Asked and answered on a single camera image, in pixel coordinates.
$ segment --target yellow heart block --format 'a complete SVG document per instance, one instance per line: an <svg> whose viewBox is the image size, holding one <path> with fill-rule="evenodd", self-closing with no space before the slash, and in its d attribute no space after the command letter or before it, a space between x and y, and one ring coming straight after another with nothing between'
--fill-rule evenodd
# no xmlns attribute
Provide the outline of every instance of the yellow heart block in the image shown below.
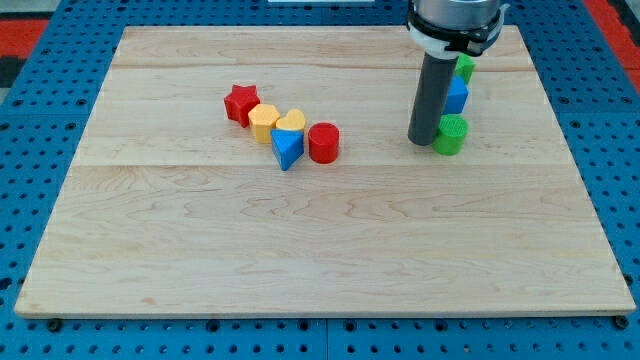
<svg viewBox="0 0 640 360"><path fill-rule="evenodd" d="M287 116L280 118L276 122L276 129L304 132L306 123L307 120L302 111L299 109L291 109L287 113Z"/></svg>
<svg viewBox="0 0 640 360"><path fill-rule="evenodd" d="M271 143L271 129L280 118L280 112L275 105L258 104L249 111L249 124L251 132L257 142L263 144Z"/></svg>

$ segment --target wooden table surface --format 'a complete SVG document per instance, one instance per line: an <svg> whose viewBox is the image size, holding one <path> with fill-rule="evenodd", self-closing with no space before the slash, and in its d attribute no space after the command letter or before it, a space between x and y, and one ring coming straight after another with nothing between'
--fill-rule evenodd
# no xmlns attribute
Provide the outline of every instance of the wooden table surface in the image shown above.
<svg viewBox="0 0 640 360"><path fill-rule="evenodd" d="M407 140L400 27L128 28L16 311L488 317L635 308L518 30L477 59L454 157ZM281 172L232 84L341 130Z"/></svg>

